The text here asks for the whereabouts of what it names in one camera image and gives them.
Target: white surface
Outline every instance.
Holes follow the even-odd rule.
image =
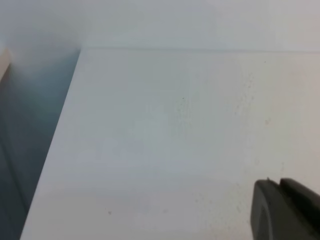
[[[320,51],[318,0],[2,0],[0,39],[31,46]]]
[[[251,239],[254,182],[319,192],[320,54],[83,50],[22,240]]]

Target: black object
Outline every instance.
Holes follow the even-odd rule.
[[[254,240],[320,240],[320,196],[289,178],[254,184]]]

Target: white table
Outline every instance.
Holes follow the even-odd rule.
[[[319,192],[320,54],[84,49],[22,240],[251,239],[257,179]]]

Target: white wall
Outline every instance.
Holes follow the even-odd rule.
[[[3,0],[12,46],[319,51],[320,2],[310,0]]]

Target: dark gray wall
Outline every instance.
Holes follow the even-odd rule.
[[[33,49],[0,83],[0,239],[21,233],[79,53]]]

